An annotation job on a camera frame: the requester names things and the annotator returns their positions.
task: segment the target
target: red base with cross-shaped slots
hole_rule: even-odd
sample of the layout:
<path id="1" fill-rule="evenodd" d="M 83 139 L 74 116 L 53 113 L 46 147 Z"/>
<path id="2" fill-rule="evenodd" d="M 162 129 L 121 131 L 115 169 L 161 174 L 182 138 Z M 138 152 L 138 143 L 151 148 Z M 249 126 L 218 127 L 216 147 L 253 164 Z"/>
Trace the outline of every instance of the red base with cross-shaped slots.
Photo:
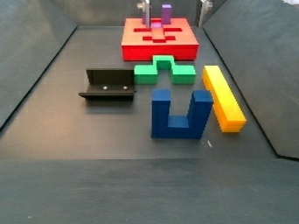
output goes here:
<path id="1" fill-rule="evenodd" d="M 175 60 L 195 60 L 201 48 L 186 18 L 173 18 L 171 24 L 153 19 L 147 29 L 142 18 L 126 20 L 122 41 L 125 60 L 153 60 L 154 55 L 173 55 Z"/>

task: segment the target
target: dark gray surface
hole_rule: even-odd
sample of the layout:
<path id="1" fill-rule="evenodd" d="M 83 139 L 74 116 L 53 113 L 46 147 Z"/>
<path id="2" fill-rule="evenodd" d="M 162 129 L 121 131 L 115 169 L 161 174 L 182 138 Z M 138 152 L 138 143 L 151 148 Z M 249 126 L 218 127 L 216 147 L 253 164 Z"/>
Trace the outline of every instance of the dark gray surface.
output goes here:
<path id="1" fill-rule="evenodd" d="M 3 224 L 296 224 L 286 160 L 2 161 Z"/>
<path id="2" fill-rule="evenodd" d="M 167 71 L 157 85 L 137 85 L 134 102 L 86 102 L 86 69 L 134 67 L 122 59 L 122 27 L 81 27 L 45 74 L 13 122 L 0 133 L 0 158 L 269 158 L 273 151 L 240 97 L 229 72 L 203 30 L 195 30 L 201 55 L 194 85 L 173 85 Z M 248 125 L 240 134 L 224 134 L 212 113 L 202 140 L 151 138 L 153 88 L 173 90 L 174 115 L 186 115 L 194 89 L 205 89 L 202 69 L 220 65 L 229 78 Z"/>
<path id="3" fill-rule="evenodd" d="M 206 14 L 205 18 L 203 18 L 203 23 L 206 23 L 209 21 L 209 19 L 212 18 L 212 16 L 214 15 L 214 13 L 218 11 L 218 9 L 221 8 L 221 6 L 229 1 L 229 0 L 212 0 L 213 1 L 213 9 L 209 11 L 209 13 Z"/>
<path id="4" fill-rule="evenodd" d="M 141 18 L 143 13 L 137 8 L 139 0 L 53 0 L 79 25 L 125 25 L 127 18 Z M 173 5 L 173 16 L 185 17 L 195 25 L 198 0 L 154 0 L 154 17 L 162 16 L 163 4 Z"/>
<path id="5" fill-rule="evenodd" d="M 280 155 L 299 158 L 299 10 L 229 0 L 205 25 Z"/>
<path id="6" fill-rule="evenodd" d="M 77 24 L 46 0 L 0 0 L 0 128 Z"/>

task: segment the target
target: toy block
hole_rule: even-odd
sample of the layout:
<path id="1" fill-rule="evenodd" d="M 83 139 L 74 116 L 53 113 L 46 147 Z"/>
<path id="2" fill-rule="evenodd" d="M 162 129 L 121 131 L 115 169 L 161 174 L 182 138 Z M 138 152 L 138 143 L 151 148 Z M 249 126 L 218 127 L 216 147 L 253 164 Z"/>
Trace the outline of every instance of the toy block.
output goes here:
<path id="1" fill-rule="evenodd" d="M 135 84 L 155 84 L 158 70 L 155 66 L 135 66 Z"/>
<path id="2" fill-rule="evenodd" d="M 153 28 L 153 40 L 155 43 L 166 43 L 165 28 Z"/>
<path id="3" fill-rule="evenodd" d="M 195 90 L 187 115 L 170 115 L 171 91 L 153 92 L 153 138 L 201 139 L 212 114 L 212 92 Z"/>
<path id="4" fill-rule="evenodd" d="M 153 18 L 153 24 L 162 19 Z M 155 40 L 153 29 L 163 29 L 165 42 Z M 171 18 L 170 24 L 147 28 L 142 18 L 126 20 L 122 40 L 125 60 L 153 60 L 154 55 L 173 55 L 177 60 L 195 60 L 201 45 L 186 18 Z"/>
<path id="5" fill-rule="evenodd" d="M 135 66 L 135 84 L 155 84 L 158 70 L 171 70 L 173 84 L 193 84 L 195 82 L 194 66 L 175 65 L 174 56 L 155 55 L 153 65 Z"/>
<path id="6" fill-rule="evenodd" d="M 171 24 L 173 18 L 173 6 L 170 4 L 163 4 L 163 13 L 162 13 L 162 23 L 163 25 Z"/>
<path id="7" fill-rule="evenodd" d="M 218 66 L 206 66 L 203 68 L 202 78 L 205 86 L 213 94 L 213 107 L 222 132 L 241 132 L 248 119 L 232 92 L 221 68 Z"/>

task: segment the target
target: gray floor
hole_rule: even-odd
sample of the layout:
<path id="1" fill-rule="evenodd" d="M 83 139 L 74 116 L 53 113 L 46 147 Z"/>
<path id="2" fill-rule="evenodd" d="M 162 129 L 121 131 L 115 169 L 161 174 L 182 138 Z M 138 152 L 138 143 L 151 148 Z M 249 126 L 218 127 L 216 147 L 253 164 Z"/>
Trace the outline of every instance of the gray floor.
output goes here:
<path id="1" fill-rule="evenodd" d="M 133 103 L 87 103 L 79 97 L 79 92 L 89 88 L 86 69 L 134 67 L 135 63 L 122 60 L 123 28 L 81 28 L 2 133 L 0 158 L 273 158 L 273 151 L 234 85 L 248 116 L 248 125 L 240 134 L 224 134 L 212 113 L 202 140 L 151 138 L 153 89 L 173 90 L 171 111 L 175 115 L 185 115 L 193 90 L 205 89 L 203 66 L 220 65 L 229 76 L 205 32 L 198 30 L 197 34 L 201 56 L 195 61 L 195 85 L 173 85 L 165 71 L 157 85 L 137 86 Z"/>
<path id="2" fill-rule="evenodd" d="M 297 223 L 299 164 L 276 158 L 203 30 L 199 77 L 137 86 L 130 103 L 86 103 L 86 68 L 123 62 L 122 28 L 79 28 L 0 139 L 0 223 Z M 173 90 L 186 113 L 203 65 L 221 65 L 248 126 L 221 133 L 213 114 L 202 140 L 154 140 L 151 90 Z"/>

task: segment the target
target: purple block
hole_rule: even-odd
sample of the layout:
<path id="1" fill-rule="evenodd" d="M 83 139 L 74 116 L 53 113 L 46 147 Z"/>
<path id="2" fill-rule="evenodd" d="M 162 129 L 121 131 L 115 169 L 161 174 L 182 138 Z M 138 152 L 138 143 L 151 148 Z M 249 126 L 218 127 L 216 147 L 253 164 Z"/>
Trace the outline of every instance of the purple block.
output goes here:
<path id="1" fill-rule="evenodd" d="M 173 6 L 170 4 L 163 4 L 163 15 L 162 15 L 163 25 L 171 24 L 171 18 L 173 18 Z"/>
<path id="2" fill-rule="evenodd" d="M 162 23 L 153 23 L 153 28 L 161 28 L 163 27 Z"/>
<path id="3" fill-rule="evenodd" d="M 143 13 L 143 25 L 146 25 L 146 14 Z"/>

